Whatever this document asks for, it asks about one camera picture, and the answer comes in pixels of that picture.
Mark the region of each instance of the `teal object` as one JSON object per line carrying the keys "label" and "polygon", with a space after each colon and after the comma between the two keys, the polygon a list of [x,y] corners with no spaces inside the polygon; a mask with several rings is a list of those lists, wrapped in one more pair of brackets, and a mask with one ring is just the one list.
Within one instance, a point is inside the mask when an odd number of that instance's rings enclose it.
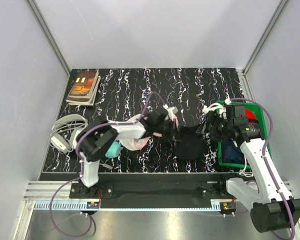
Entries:
{"label": "teal object", "polygon": [[105,156],[109,159],[117,158],[121,152],[121,143],[118,141],[114,141]]}

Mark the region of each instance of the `green plastic tray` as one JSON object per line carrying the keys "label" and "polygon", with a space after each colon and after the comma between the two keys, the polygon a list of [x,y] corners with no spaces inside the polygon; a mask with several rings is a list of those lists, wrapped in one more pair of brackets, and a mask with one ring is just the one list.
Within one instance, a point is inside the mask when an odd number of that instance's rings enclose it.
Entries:
{"label": "green plastic tray", "polygon": [[[224,104],[224,101],[217,101],[219,104]],[[238,102],[238,101],[233,101],[231,102],[232,104],[243,104],[246,109],[249,109],[253,114],[256,116],[256,118],[259,121],[259,125],[261,130],[264,132],[264,136],[267,139],[268,138],[268,133],[267,133],[267,128],[266,128],[266,123],[265,123],[265,117],[264,117],[264,112],[263,110],[256,104],[254,103],[246,103],[246,102]],[[237,164],[237,163],[227,163],[227,162],[222,162],[222,151],[221,151],[221,142],[218,143],[218,158],[219,158],[219,165],[220,166],[225,166],[225,167],[231,167],[231,168],[244,168],[244,164]],[[268,151],[271,156],[270,152],[270,146],[268,144]]]}

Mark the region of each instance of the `red object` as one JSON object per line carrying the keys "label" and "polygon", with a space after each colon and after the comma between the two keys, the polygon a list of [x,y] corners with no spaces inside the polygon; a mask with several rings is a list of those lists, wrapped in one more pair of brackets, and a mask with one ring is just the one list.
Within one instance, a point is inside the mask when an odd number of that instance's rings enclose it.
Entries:
{"label": "red object", "polygon": [[245,114],[248,117],[248,119],[258,120],[257,117],[256,117],[256,115],[252,111],[250,111],[249,109],[247,109],[247,108],[245,109]]}

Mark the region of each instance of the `stack of books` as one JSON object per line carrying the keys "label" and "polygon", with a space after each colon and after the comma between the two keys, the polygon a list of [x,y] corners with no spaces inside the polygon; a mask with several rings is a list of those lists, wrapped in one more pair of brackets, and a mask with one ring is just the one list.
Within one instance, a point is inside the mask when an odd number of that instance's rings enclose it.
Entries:
{"label": "stack of books", "polygon": [[79,72],[65,101],[70,105],[92,106],[100,79],[98,70]]}

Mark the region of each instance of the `floor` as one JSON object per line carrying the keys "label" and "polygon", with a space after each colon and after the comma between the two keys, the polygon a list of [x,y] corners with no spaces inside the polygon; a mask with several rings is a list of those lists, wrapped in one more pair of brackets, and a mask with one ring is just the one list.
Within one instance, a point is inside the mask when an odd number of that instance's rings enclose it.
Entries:
{"label": "floor", "polygon": [[[72,235],[83,233],[89,221],[74,216],[73,211],[54,211],[59,227]],[[100,211],[93,215],[96,223],[82,240],[275,240],[271,232],[255,230],[249,214],[236,217],[211,217],[200,212],[114,212]],[[278,233],[285,239],[288,230]],[[26,240],[67,240],[53,229],[49,212],[36,210],[30,221]]]}
{"label": "floor", "polygon": [[[72,70],[71,89],[78,69]],[[59,117],[80,114],[92,123],[96,116],[109,120],[126,121],[141,112],[151,91],[158,92],[169,106],[179,110],[180,125],[200,127],[204,121],[203,105],[225,98],[242,97],[243,92],[235,68],[140,68],[100,69],[101,82],[94,106],[70,106],[63,99]],[[160,106],[152,99],[148,109]],[[218,165],[217,146],[206,141],[206,150],[196,160],[182,161],[174,156],[173,142],[152,137],[139,151],[122,148],[117,158],[101,161],[113,166],[119,173],[204,173],[229,172],[231,168]],[[43,173],[77,173],[79,159],[74,152],[62,154],[50,147],[42,169]],[[99,171],[111,170],[101,167]]]}

